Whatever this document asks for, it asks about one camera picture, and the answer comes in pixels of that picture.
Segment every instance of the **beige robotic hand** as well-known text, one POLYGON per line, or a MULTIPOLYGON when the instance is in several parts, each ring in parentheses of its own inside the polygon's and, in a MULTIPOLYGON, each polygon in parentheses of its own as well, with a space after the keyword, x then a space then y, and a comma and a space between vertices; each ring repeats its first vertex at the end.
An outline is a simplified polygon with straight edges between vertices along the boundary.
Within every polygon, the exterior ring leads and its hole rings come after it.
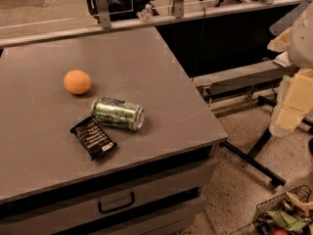
POLYGON ((292 133, 313 109, 313 3, 290 29, 287 51, 290 61, 302 70, 294 77, 284 76, 279 87, 269 129, 280 137, 292 133))

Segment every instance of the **drawer handle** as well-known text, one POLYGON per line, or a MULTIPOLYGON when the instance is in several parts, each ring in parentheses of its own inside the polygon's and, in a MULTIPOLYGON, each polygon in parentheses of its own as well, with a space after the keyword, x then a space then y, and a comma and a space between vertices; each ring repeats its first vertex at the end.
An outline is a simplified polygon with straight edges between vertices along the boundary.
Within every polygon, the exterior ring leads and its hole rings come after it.
POLYGON ((110 212, 117 212, 117 211, 123 210, 125 208, 129 208, 130 206, 132 206, 135 203, 135 194, 133 192, 131 192, 130 196, 131 196, 131 201, 128 204, 123 205, 123 206, 118 207, 118 208, 112 208, 112 209, 109 209, 109 210, 105 210, 105 211, 102 210, 102 204, 101 204, 101 202, 99 202, 98 203, 99 213, 101 213, 101 214, 108 214, 110 212))

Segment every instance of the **can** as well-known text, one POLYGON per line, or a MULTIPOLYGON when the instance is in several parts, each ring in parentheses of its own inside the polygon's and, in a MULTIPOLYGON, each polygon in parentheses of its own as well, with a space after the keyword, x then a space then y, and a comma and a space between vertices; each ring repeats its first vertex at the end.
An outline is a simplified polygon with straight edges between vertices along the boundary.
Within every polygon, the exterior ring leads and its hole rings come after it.
POLYGON ((144 123, 145 111, 138 104, 102 97, 92 103, 91 116, 104 125, 137 131, 144 123))

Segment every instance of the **speckled concrete floor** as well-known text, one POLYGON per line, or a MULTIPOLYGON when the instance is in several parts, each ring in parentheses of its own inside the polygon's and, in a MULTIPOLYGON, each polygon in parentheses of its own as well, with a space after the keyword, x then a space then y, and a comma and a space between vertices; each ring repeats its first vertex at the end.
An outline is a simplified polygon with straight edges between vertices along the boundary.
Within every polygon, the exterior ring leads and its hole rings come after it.
MULTIPOLYGON (((217 116, 223 116, 219 120, 229 135, 228 141, 248 152, 268 127, 272 108, 251 109, 244 103, 244 98, 222 104, 223 107, 213 104, 213 111, 217 116)), ((218 148, 218 168, 202 190, 207 198, 205 210, 197 216, 194 225, 176 235, 256 234, 251 224, 256 205, 295 187, 313 186, 313 156, 308 150, 308 140, 312 135, 308 129, 307 125, 301 124, 287 137, 271 137, 256 157, 257 161, 287 181, 284 187, 277 189, 272 187, 267 176, 226 148, 218 148)))

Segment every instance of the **table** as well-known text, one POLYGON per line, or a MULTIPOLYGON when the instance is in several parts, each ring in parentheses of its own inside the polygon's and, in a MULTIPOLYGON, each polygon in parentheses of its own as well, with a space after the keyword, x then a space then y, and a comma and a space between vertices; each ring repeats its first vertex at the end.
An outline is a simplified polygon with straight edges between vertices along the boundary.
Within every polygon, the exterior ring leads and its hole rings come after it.
POLYGON ((155 28, 5 49, 0 91, 1 235, 166 234, 201 212, 227 135, 155 28), (64 89, 71 70, 91 76, 88 93, 64 89), (118 146, 92 162, 69 130, 101 96, 146 119, 102 126, 118 146))

